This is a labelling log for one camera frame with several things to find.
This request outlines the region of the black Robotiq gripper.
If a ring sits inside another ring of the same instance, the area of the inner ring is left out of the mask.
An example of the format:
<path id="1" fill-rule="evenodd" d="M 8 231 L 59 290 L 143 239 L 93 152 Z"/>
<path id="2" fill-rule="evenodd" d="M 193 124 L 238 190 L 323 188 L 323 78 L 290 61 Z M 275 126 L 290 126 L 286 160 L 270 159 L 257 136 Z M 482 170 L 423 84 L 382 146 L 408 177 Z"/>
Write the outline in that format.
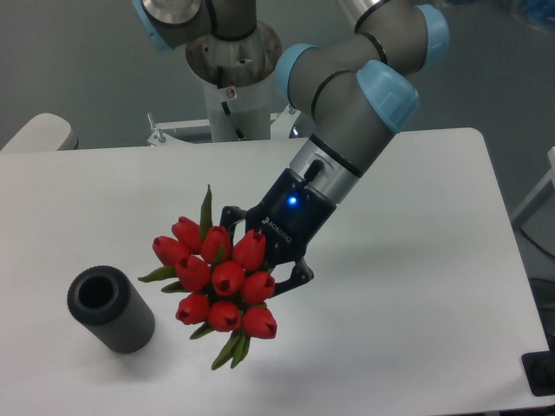
<path id="1" fill-rule="evenodd" d="M 336 204 L 320 195 L 311 183 L 322 171 L 310 167 L 302 178 L 287 168 L 278 177 L 260 203 L 244 210 L 235 205 L 222 209 L 219 225 L 234 238 L 236 227 L 259 231 L 265 237 L 264 259 L 270 266 L 294 262 L 288 279 L 275 283 L 271 298 L 309 283 L 314 271 L 304 259 L 310 240 L 336 209 Z"/>

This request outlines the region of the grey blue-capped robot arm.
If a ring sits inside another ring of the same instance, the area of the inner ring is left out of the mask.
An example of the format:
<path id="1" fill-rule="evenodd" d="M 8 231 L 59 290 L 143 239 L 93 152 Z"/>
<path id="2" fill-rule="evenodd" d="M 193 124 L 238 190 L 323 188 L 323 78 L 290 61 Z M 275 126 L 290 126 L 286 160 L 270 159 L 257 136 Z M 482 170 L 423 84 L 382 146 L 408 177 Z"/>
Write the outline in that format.
<path id="1" fill-rule="evenodd" d="M 449 48 L 447 20 L 430 4 L 343 1 L 341 8 L 352 37 L 324 49 L 284 49 L 253 1 L 134 2 L 155 48 L 185 48 L 205 90 L 213 141 L 270 138 L 278 125 L 270 117 L 271 87 L 314 121 L 258 205 L 222 211 L 229 230 L 244 223 L 264 234 L 270 266 L 293 263 L 277 294 L 312 279 L 304 261 L 309 241 L 418 108 L 408 75 Z"/>

